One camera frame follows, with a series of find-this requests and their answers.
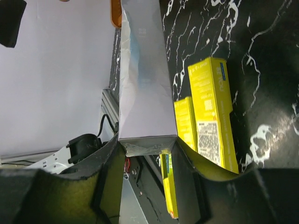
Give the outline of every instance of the white backdrop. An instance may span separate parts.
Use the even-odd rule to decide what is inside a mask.
[[[109,84],[109,0],[26,2],[16,47],[0,46],[0,156],[59,149],[97,133]]]

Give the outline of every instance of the orange object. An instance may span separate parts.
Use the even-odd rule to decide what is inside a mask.
[[[121,0],[110,0],[111,22],[116,28],[121,28]]]

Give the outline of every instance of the yellow package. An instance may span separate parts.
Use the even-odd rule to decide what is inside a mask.
[[[186,97],[185,99],[176,101],[174,103],[174,110],[178,136],[197,152],[196,123],[192,98]],[[160,158],[167,210],[172,218],[178,218],[171,155],[160,155]]]
[[[197,135],[192,97],[174,102],[178,136],[197,152]]]
[[[167,211],[172,218],[178,218],[178,208],[176,191],[174,187],[171,155],[161,154],[160,158]]]
[[[198,153],[239,173],[229,114],[233,110],[226,62],[207,58],[188,67]]]

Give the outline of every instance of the barcode label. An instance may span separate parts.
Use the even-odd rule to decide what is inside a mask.
[[[197,128],[198,153],[220,166],[220,144],[217,121],[198,122]]]

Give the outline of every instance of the product label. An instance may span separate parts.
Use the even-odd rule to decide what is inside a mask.
[[[222,73],[222,78],[223,78],[223,81],[225,81],[225,72],[224,72],[224,67],[223,67],[223,64],[220,62],[220,67],[221,67],[221,73]]]
[[[166,169],[169,174],[170,169],[172,169],[171,155],[166,155]]]
[[[197,128],[198,153],[221,166],[217,121],[200,121]]]

